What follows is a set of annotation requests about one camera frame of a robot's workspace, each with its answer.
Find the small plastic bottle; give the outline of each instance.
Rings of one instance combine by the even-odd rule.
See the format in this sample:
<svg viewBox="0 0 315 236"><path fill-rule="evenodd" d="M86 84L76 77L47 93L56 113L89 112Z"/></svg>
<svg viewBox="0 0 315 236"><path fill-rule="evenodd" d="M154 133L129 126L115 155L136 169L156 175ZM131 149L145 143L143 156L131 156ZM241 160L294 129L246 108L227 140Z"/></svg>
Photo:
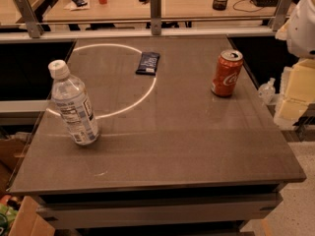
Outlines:
<svg viewBox="0 0 315 236"><path fill-rule="evenodd" d="M54 79L51 99L56 103L69 134L80 146L93 143L99 132L85 84L70 74L63 60L51 62L48 68Z"/></svg>
<svg viewBox="0 0 315 236"><path fill-rule="evenodd" d="M261 97L265 104L269 104L276 92L274 87L275 78L270 78L265 84L262 84L258 88L258 96Z"/></svg>

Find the white logo on can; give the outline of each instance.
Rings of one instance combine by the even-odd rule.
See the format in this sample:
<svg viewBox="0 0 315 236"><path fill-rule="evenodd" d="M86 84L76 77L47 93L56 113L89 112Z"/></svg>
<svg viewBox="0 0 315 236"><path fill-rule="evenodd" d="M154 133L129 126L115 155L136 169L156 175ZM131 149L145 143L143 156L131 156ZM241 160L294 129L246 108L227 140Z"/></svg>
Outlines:
<svg viewBox="0 0 315 236"><path fill-rule="evenodd" d="M230 85L233 85L233 84L236 84L236 81L237 81L237 73L233 73L229 76L227 76L224 81L223 81L223 84L225 86L230 86Z"/></svg>

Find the small black device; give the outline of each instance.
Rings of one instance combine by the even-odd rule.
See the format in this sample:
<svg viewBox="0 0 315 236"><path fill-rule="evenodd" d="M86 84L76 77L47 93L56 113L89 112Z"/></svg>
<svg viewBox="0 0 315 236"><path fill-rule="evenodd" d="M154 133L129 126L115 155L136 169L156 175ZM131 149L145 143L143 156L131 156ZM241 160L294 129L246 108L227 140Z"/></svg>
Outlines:
<svg viewBox="0 0 315 236"><path fill-rule="evenodd" d="M88 3L85 0L72 0L78 7L87 5Z"/></svg>

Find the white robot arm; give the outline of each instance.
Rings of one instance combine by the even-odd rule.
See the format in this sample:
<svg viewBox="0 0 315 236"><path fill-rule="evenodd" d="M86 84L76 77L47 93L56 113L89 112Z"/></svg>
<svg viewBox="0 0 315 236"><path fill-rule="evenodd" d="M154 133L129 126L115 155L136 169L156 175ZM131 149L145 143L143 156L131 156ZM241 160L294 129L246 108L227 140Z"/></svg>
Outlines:
<svg viewBox="0 0 315 236"><path fill-rule="evenodd" d="M299 58L315 59L315 0L300 0L287 24L288 51Z"/></svg>

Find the desk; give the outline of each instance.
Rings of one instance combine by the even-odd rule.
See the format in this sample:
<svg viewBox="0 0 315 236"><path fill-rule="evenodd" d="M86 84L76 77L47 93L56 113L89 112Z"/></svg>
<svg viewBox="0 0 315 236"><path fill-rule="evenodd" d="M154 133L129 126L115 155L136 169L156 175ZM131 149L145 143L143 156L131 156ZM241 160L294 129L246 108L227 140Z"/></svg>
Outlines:
<svg viewBox="0 0 315 236"><path fill-rule="evenodd" d="M232 97L211 93L227 48L223 35L79 39L69 65L101 136L78 147L50 104L10 192L41 197L57 229L266 216L305 174L244 69ZM135 75L139 51L160 53L156 78Z"/></svg>
<svg viewBox="0 0 315 236"><path fill-rule="evenodd" d="M107 0L106 5L91 0L88 10L70 11L65 6L70 0L59 0L44 20L48 23L75 22L128 22L148 21L150 19L150 4L143 5L138 0ZM259 12L236 11L233 4L240 0L228 0L225 11L212 8L213 0L161 0L161 16L165 20L193 20L206 18L231 17L271 17L276 8L266 7ZM255 11L257 8L248 0L236 6L240 10Z"/></svg>
<svg viewBox="0 0 315 236"><path fill-rule="evenodd" d="M30 0L31 7L36 10L44 0ZM0 0L0 27L21 23L21 14L13 0Z"/></svg>

